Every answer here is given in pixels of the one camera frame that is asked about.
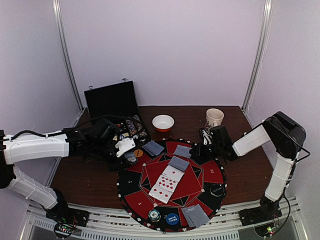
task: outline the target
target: wooden table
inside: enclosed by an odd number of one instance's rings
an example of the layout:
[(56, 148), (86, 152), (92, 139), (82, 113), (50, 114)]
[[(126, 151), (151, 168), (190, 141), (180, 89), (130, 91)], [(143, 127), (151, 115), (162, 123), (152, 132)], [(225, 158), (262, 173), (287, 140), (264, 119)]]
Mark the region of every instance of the wooden table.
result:
[[(198, 129), (203, 127), (206, 110), (210, 106), (142, 106), (139, 107), (152, 139), (183, 138), (199, 142)], [(239, 139), (251, 127), (238, 106), (218, 106), (224, 112), (223, 125), (233, 141)], [(175, 120), (170, 132), (157, 132), (152, 126), (156, 115), (168, 114)], [(88, 112), (80, 122), (89, 119)], [(227, 161), (224, 166), (227, 178), (227, 194), (224, 205), (236, 204), (260, 199), (272, 176), (272, 166), (261, 147), (235, 161)], [(65, 157), (61, 160), (51, 187), (63, 192), (69, 203), (122, 209), (117, 194), (117, 172), (109, 172), (107, 164), (90, 160), (83, 163), (81, 157)]]

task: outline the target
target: blue poker chip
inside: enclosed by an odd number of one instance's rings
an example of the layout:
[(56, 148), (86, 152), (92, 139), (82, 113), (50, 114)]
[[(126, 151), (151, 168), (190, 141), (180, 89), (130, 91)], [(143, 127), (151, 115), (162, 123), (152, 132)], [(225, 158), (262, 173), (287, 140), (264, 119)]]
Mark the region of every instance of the blue poker chip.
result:
[(176, 225), (179, 222), (179, 217), (175, 213), (169, 213), (166, 216), (165, 220), (166, 220), (166, 223), (169, 224), (169, 225)]

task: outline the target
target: white wall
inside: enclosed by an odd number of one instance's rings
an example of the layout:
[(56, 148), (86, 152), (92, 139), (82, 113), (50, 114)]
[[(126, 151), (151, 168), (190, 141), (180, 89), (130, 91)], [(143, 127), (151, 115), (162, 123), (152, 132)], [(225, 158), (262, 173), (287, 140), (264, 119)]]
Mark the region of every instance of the white wall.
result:
[(264, 0), (62, 0), (83, 91), (136, 81), (143, 105), (241, 105)]
[[(50, 132), (70, 127), (78, 108), (59, 43), (52, 0), (0, 1), (0, 129)], [(54, 160), (18, 163), (44, 183)], [(0, 189), (0, 239), (18, 237), (28, 201)]]
[[(311, 157), (297, 165), (288, 194), (296, 195), (311, 239), (320, 236), (320, 3), (317, 0), (275, 1), (262, 71), (249, 119), (253, 125), (283, 111), (307, 133)], [(272, 164), (276, 152), (265, 151)]]

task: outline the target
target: round label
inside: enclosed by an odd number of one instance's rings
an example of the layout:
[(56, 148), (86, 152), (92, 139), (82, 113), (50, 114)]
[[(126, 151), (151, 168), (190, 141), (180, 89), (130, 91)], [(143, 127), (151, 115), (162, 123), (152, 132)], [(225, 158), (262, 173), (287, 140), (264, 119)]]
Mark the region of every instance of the round label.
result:
[(133, 153), (137, 158), (140, 158), (144, 154), (144, 152), (141, 149), (137, 149)]
[(155, 219), (159, 216), (157, 211), (151, 211), (149, 214), (150, 218)]
[(222, 184), (213, 184), (210, 187), (210, 193), (215, 197), (221, 197), (225, 194), (225, 188)]
[(169, 213), (165, 220), (169, 225), (176, 225), (179, 222), (179, 217), (175, 213)]

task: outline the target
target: cable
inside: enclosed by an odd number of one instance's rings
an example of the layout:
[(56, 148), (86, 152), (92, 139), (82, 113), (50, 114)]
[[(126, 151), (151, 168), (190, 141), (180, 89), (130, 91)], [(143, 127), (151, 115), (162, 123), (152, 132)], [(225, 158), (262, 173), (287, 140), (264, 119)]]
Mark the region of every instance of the cable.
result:
[(6, 138), (6, 139), (0, 140), (0, 142), (15, 140), (16, 138), (18, 138), (22, 134), (32, 134), (32, 135), (36, 135), (36, 136), (42, 137), (42, 138), (47, 138), (47, 137), (49, 138), (49, 137), (54, 137), (54, 136), (65, 134), (65, 132), (60, 131), (60, 132), (55, 132), (55, 133), (50, 133), (50, 134), (42, 134), (42, 133), (38, 133), (35, 131), (31, 131), (31, 130), (23, 130), (23, 131), (18, 132), (16, 135), (12, 136), (11, 138)]
[(102, 119), (102, 118), (108, 118), (108, 117), (109, 117), (109, 118), (119, 119), (119, 120), (130, 120), (130, 121), (132, 121), (132, 122), (141, 124), (144, 129), (146, 128), (145, 124), (144, 124), (142, 121), (133, 119), (132, 117), (128, 117), (128, 116), (117, 116), (117, 115), (111, 115), (111, 114), (104, 114), (104, 115), (101, 115), (101, 116), (97, 116), (97, 117), (91, 118), (90, 120), (81, 123), (81, 124), (78, 125), (76, 128), (80, 128), (80, 127), (82, 127), (83, 125), (85, 125), (85, 124), (87, 124), (87, 123), (90, 123), (90, 122), (92, 122), (92, 121), (94, 121), (94, 120), (98, 120), (98, 119)]
[(290, 202), (289, 202), (288, 198), (286, 197), (285, 191), (286, 190), (283, 191), (283, 197), (286, 200), (286, 202), (288, 203), (289, 212), (288, 212), (288, 215), (286, 216), (286, 219), (284, 220), (283, 224), (275, 231), (275, 233), (272, 236), (276, 235), (283, 228), (283, 226), (286, 224), (286, 222), (288, 221), (289, 216), (290, 216), (291, 206), (290, 206)]
[(69, 228), (69, 229), (72, 229), (72, 230), (75, 230), (75, 229), (76, 229), (76, 227), (75, 227), (74, 225), (71, 226), (71, 225), (69, 225), (69, 223), (65, 223), (65, 222), (59, 220), (56, 216), (52, 216), (51, 213), (50, 213), (44, 206), (42, 206), (41, 204), (40, 204), (40, 206), (41, 206), (41, 207), (43, 208), (43, 210), (49, 215), (49, 217), (50, 217), (53, 221), (55, 221), (57, 224), (61, 224), (62, 226), (66, 227), (66, 228)]
[[(98, 116), (98, 117), (94, 117), (88, 121), (85, 121), (83, 122), (82, 124), (80, 124), (79, 126), (75, 127), (74, 129), (77, 129), (87, 123), (90, 123), (94, 120), (98, 120), (98, 119), (101, 119), (101, 118), (105, 118), (105, 117), (110, 117), (110, 118), (116, 118), (116, 119), (122, 119), (122, 120), (130, 120), (132, 122), (135, 122), (135, 123), (139, 123), (143, 126), (143, 128), (146, 128), (145, 124), (139, 120), (136, 120), (136, 119), (133, 119), (131, 117), (126, 117), (126, 116), (116, 116), (116, 115), (110, 115), (110, 114), (105, 114), (105, 115), (102, 115), (102, 116)], [(120, 133), (118, 134), (118, 131), (116, 129), (116, 126), (109, 120), (107, 120), (108, 123), (112, 126), (113, 129), (115, 129), (116, 133), (117, 133), (117, 136), (118, 136), (118, 139), (119, 139), (119, 136), (120, 136)], [(59, 135), (63, 135), (65, 134), (65, 131), (60, 131), (60, 132), (55, 132), (55, 133), (50, 133), (50, 134), (42, 134), (42, 133), (38, 133), (38, 132), (35, 132), (35, 131), (32, 131), (32, 130), (23, 130), (23, 131), (20, 131), (18, 132), (17, 134), (15, 134), (14, 136), (12, 136), (11, 138), (6, 138), (6, 139), (1, 139), (0, 140), (0, 143), (1, 142), (5, 142), (5, 141), (12, 141), (12, 140), (15, 140), (16, 138), (18, 138), (19, 136), (21, 136), (22, 134), (32, 134), (32, 135), (35, 135), (35, 136), (38, 136), (38, 137), (41, 137), (41, 138), (49, 138), (49, 137), (54, 137), (54, 136), (59, 136)]]

